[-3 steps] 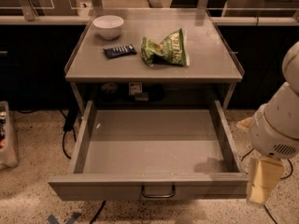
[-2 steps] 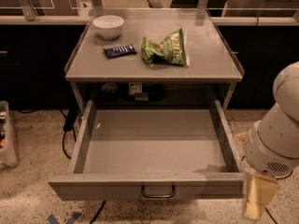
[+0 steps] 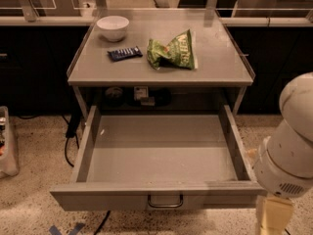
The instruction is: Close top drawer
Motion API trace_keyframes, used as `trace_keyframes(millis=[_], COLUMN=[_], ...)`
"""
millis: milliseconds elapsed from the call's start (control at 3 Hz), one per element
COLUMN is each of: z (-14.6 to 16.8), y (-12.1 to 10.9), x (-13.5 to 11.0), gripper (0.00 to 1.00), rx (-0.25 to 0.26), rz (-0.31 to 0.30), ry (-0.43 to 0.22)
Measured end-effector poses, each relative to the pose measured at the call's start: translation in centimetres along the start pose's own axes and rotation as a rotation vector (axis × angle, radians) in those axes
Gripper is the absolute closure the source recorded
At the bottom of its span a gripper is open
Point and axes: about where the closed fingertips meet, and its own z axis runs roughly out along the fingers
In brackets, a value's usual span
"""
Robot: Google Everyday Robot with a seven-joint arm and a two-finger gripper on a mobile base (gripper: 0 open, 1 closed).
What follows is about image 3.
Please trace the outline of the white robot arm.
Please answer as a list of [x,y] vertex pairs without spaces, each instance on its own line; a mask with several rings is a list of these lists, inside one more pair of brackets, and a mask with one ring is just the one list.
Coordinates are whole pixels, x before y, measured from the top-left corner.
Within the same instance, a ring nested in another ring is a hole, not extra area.
[[267,192],[257,200],[257,235],[283,235],[291,200],[313,186],[313,72],[285,86],[279,107],[283,119],[260,144],[252,166]]

